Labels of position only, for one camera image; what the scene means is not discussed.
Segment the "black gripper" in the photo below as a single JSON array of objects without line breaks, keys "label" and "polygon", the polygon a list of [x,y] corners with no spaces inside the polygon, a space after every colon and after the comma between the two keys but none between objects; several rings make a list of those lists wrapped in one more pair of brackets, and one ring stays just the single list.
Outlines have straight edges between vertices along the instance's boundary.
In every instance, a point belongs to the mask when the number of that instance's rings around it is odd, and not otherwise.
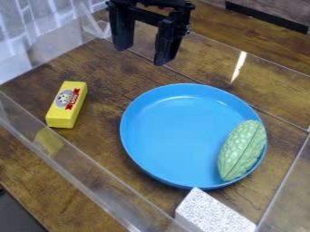
[{"label": "black gripper", "polygon": [[[156,6],[160,10],[172,8],[164,16],[138,8]],[[116,50],[124,51],[133,45],[136,20],[158,25],[154,39],[153,64],[165,65],[174,57],[182,37],[189,33],[189,14],[194,5],[189,0],[108,0],[109,28]]]}]

